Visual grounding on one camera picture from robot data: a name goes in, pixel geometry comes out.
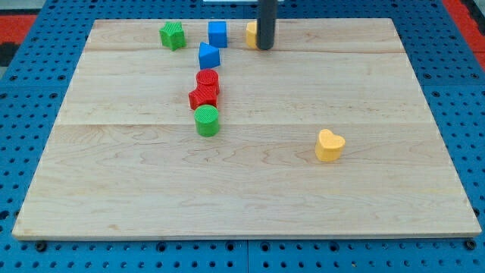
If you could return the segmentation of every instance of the toy block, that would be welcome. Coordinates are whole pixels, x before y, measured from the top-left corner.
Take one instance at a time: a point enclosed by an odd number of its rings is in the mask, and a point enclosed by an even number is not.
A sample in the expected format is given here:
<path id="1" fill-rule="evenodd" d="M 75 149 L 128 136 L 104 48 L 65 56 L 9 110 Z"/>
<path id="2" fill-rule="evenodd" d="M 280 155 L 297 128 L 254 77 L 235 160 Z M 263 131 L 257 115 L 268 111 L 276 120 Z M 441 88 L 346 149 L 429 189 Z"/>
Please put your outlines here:
<path id="1" fill-rule="evenodd" d="M 214 86 L 197 86 L 189 93 L 190 108 L 196 110 L 200 105 L 217 107 L 217 94 Z"/>
<path id="2" fill-rule="evenodd" d="M 216 95 L 221 91 L 219 88 L 219 75 L 215 70 L 203 69 L 196 75 L 197 86 L 212 86 L 215 88 Z"/>
<path id="3" fill-rule="evenodd" d="M 227 47 L 227 26 L 224 21 L 209 22 L 209 44 L 217 48 Z"/>
<path id="4" fill-rule="evenodd" d="M 169 47 L 172 51 L 186 46 L 185 34 L 183 33 L 181 22 L 167 22 L 159 32 L 161 44 Z"/>
<path id="5" fill-rule="evenodd" d="M 219 131 L 219 111 L 212 105 L 201 105 L 194 112 L 197 133 L 212 137 Z"/>
<path id="6" fill-rule="evenodd" d="M 256 45 L 257 22 L 252 21 L 246 25 L 246 45 L 252 49 L 258 49 Z"/>
<path id="7" fill-rule="evenodd" d="M 221 65 L 219 49 L 205 42 L 201 42 L 199 46 L 199 65 L 201 70 Z"/>
<path id="8" fill-rule="evenodd" d="M 332 133 L 328 129 L 323 129 L 318 134 L 315 154 L 320 161 L 331 162 L 337 160 L 343 151 L 346 140 Z"/>

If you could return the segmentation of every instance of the yellow block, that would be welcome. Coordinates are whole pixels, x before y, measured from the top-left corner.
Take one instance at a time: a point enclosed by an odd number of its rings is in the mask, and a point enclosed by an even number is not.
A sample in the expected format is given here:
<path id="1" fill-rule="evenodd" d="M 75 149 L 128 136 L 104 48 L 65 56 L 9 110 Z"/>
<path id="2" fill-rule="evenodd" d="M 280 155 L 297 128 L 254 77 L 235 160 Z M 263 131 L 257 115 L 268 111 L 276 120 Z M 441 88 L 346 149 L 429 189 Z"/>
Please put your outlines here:
<path id="1" fill-rule="evenodd" d="M 320 161 L 331 162 L 337 160 L 346 145 L 346 140 L 332 133 L 331 130 L 323 129 L 318 134 L 315 154 Z"/>
<path id="2" fill-rule="evenodd" d="M 252 49 L 258 49 L 256 45 L 256 21 L 249 22 L 246 26 L 246 44 Z"/>

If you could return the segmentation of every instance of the wood grain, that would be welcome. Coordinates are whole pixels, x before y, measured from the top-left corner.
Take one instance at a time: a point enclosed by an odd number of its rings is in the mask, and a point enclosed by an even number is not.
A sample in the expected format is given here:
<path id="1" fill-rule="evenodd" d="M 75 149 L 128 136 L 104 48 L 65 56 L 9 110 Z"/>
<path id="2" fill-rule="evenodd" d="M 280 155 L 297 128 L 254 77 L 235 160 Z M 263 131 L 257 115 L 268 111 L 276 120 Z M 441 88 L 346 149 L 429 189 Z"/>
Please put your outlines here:
<path id="1" fill-rule="evenodd" d="M 229 20 L 221 131 L 196 134 L 206 20 L 97 20 L 13 234 L 21 240 L 368 239 L 481 232 L 389 19 Z M 322 128 L 341 159 L 314 154 Z"/>

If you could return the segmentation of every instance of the green block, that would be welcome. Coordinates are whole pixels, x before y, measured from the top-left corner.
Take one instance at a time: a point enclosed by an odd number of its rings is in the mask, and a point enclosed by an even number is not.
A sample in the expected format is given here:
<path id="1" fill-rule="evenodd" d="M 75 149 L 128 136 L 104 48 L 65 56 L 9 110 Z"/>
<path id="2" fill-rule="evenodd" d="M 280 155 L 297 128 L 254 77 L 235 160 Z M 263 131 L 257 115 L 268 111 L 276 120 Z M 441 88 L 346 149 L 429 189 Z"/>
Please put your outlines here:
<path id="1" fill-rule="evenodd" d="M 183 33 L 182 22 L 167 22 L 160 30 L 160 39 L 163 46 L 172 51 L 186 46 L 185 34 Z"/>
<path id="2" fill-rule="evenodd" d="M 212 137 L 219 131 L 219 111 L 212 105 L 200 105 L 194 112 L 197 133 Z"/>

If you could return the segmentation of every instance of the blue cube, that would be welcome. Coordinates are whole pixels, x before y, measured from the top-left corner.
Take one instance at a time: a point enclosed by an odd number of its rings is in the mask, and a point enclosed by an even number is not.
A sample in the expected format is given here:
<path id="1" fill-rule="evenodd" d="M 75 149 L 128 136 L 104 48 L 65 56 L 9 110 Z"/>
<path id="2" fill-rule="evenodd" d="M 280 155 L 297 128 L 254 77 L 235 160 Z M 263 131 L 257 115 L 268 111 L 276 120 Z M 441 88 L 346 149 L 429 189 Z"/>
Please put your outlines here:
<path id="1" fill-rule="evenodd" d="M 209 44 L 217 48 L 227 47 L 227 27 L 224 21 L 209 22 Z"/>
<path id="2" fill-rule="evenodd" d="M 219 49 L 201 42 L 199 46 L 199 64 L 201 70 L 221 65 Z"/>

